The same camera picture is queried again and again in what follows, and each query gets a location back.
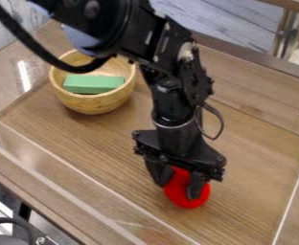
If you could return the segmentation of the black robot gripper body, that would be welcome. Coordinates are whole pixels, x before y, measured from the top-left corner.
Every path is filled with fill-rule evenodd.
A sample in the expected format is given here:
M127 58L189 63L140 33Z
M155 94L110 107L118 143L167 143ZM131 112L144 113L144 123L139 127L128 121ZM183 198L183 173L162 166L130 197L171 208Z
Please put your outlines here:
M226 158L203 140L195 121L134 132L135 153L161 158L171 167L206 174L207 180L222 181Z

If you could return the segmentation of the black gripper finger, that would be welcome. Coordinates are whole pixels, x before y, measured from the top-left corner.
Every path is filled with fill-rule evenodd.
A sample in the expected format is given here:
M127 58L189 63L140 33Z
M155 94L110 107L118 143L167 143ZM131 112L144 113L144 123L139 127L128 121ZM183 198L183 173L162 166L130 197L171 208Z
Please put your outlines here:
M152 156L144 157L144 163L155 184L163 188L174 174L171 166L161 158Z
M187 198L190 200L195 200L201 197L207 182L209 180L205 173L198 171L191 172L190 184L187 185Z

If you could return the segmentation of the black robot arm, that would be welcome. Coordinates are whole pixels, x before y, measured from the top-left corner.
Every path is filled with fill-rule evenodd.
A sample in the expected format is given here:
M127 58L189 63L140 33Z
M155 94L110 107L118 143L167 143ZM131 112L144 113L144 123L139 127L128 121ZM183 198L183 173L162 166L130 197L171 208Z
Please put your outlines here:
M44 55L71 73L100 68L115 56L139 64L152 96L152 130L134 133L135 153L143 157L152 180L166 188L186 173L185 198L201 198L209 183L225 176L226 158L206 143L202 111L214 81L201 64L193 33L158 13L148 0L27 0L64 25L75 47L95 60L74 66Z

